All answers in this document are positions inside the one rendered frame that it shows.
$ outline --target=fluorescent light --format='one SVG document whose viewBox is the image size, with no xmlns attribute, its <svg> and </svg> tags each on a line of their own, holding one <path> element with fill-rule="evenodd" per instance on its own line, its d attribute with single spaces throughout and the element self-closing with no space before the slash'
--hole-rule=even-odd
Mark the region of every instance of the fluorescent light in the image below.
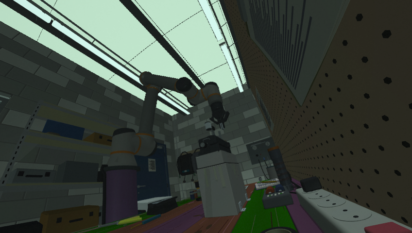
<svg viewBox="0 0 412 233">
<path fill-rule="evenodd" d="M 134 73 L 128 71 L 125 67 L 123 67 L 121 64 L 119 64 L 117 61 L 113 60 L 113 58 L 110 58 L 109 56 L 105 55 L 104 53 L 102 53 L 100 50 L 98 50 L 97 48 L 95 48 L 93 45 L 90 44 L 90 42 L 82 39 L 81 37 L 79 37 L 78 35 L 76 35 L 74 32 L 72 32 L 71 30 L 67 29 L 65 26 L 61 25 L 59 22 L 57 21 L 53 21 L 53 23 L 51 24 L 54 28 L 56 28 L 57 30 L 61 31 L 64 35 L 70 37 L 71 39 L 73 39 L 74 41 L 76 41 L 77 43 L 79 43 L 80 45 L 82 45 L 83 47 L 85 47 L 86 49 L 88 49 L 90 52 L 94 53 L 95 55 L 99 56 L 100 58 L 102 58 L 103 60 L 105 60 L 106 62 L 108 62 L 109 64 L 111 64 L 112 66 L 114 66 L 115 68 L 117 68 L 118 70 L 120 70 L 121 72 L 123 72 L 124 74 L 126 74 L 127 76 L 129 76 L 130 78 L 132 78 L 133 80 L 135 80 L 136 82 L 138 82 L 139 84 L 142 84 L 139 80 L 139 77 L 136 76 Z M 167 102 L 169 102 L 171 105 L 175 106 L 176 108 L 180 109 L 182 112 L 186 113 L 186 114 L 190 114 L 186 109 L 184 109 L 182 106 L 178 105 L 177 103 L 175 103 L 174 101 L 172 101 L 171 99 L 169 99 L 167 96 L 163 95 L 162 93 L 159 93 L 159 96 L 166 100 Z"/>
<path fill-rule="evenodd" d="M 227 64 L 229 65 L 229 68 L 230 68 L 230 71 L 232 71 L 233 77 L 235 77 L 235 81 L 238 85 L 239 91 L 243 92 L 243 86 L 242 86 L 242 83 L 240 82 L 239 74 L 236 71 L 235 63 L 233 62 L 233 60 L 230 57 L 229 48 L 227 47 L 227 43 L 221 44 L 220 48 L 223 51 L 224 57 L 226 58 Z"/>
<path fill-rule="evenodd" d="M 14 1 L 20 4 L 22 7 L 26 8 L 31 13 L 35 14 L 40 19 L 44 20 L 46 23 L 50 23 L 52 21 L 52 17 L 48 16 L 47 14 L 42 12 L 40 9 L 33 6 L 33 4 L 29 3 L 27 0 L 14 0 Z"/>
<path fill-rule="evenodd" d="M 220 31 L 219 25 L 215 20 L 211 6 L 209 5 L 208 0 L 198 0 L 200 6 L 203 9 L 204 14 L 206 15 L 207 20 L 209 21 L 210 26 L 212 27 L 213 33 L 215 33 L 216 39 L 219 41 L 223 39 L 222 33 Z"/>
</svg>

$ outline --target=purple cylinder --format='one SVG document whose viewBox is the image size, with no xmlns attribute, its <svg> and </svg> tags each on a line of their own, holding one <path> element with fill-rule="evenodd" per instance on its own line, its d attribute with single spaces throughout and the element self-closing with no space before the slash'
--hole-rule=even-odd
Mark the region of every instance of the purple cylinder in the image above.
<svg viewBox="0 0 412 233">
<path fill-rule="evenodd" d="M 106 172 L 106 223 L 136 216 L 137 171 L 111 170 Z"/>
</svg>

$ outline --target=green surface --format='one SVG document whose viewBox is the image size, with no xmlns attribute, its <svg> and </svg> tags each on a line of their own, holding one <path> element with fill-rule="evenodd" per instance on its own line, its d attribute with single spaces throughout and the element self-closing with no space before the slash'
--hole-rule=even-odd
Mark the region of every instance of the green surface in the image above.
<svg viewBox="0 0 412 233">
<path fill-rule="evenodd" d="M 253 191 L 246 211 L 240 215 L 232 233 L 261 233 L 272 227 L 289 227 L 297 231 L 285 206 L 265 210 L 262 202 L 265 190 L 264 188 Z"/>
<path fill-rule="evenodd" d="M 184 205 L 184 204 L 189 203 L 191 201 L 193 201 L 193 200 L 191 200 L 191 199 L 181 200 L 177 203 L 177 206 Z M 143 221 L 143 220 L 151 218 L 155 215 L 147 215 L 146 213 L 143 213 L 143 214 L 138 215 L 138 216 L 140 216 L 142 218 L 142 221 Z M 116 229 L 131 225 L 131 224 L 134 224 L 134 223 L 128 223 L 128 224 L 122 224 L 122 225 L 112 225 L 112 226 L 101 227 L 101 228 L 92 227 L 92 228 L 89 228 L 89 229 L 84 229 L 84 230 L 78 231 L 76 233 L 86 232 L 86 231 L 87 231 L 87 233 L 106 233 L 106 232 L 111 232 L 111 231 L 114 231 Z"/>
</svg>

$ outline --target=ceiling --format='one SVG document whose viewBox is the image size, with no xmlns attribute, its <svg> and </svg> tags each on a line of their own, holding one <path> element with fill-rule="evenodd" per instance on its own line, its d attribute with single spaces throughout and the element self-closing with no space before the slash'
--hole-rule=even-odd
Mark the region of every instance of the ceiling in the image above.
<svg viewBox="0 0 412 233">
<path fill-rule="evenodd" d="M 203 84 L 216 82 L 221 93 L 237 88 L 235 78 L 219 46 L 224 40 L 218 41 L 216 39 L 199 3 L 202 0 L 131 1 L 155 26 Z M 187 77 L 192 80 L 119 0 L 33 0 L 33 2 L 51 13 L 54 19 L 65 23 L 137 75 L 149 71 L 156 75 L 177 79 Z M 241 82 L 245 84 L 245 75 L 220 1 L 211 0 L 211 3 L 235 60 Z M 93 38 L 56 11 L 70 19 L 101 44 L 94 41 Z M 109 80 L 114 85 L 142 100 L 144 99 L 144 91 L 2 3 L 0 3 L 0 21 L 100 77 Z M 105 46 L 121 58 L 107 50 Z M 193 80 L 192 83 L 199 89 L 199 86 Z M 191 107 L 183 94 L 166 89 L 163 89 L 162 93 L 185 109 Z M 157 108 L 171 116 L 177 113 L 177 111 L 160 101 L 157 101 Z"/>
</svg>

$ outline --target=blue door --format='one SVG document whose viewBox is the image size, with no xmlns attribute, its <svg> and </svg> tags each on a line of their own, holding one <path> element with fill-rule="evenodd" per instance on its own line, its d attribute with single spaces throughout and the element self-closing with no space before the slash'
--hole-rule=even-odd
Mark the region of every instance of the blue door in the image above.
<svg viewBox="0 0 412 233">
<path fill-rule="evenodd" d="M 154 155 L 135 155 L 137 166 L 137 200 L 170 196 L 166 145 L 157 144 Z"/>
</svg>

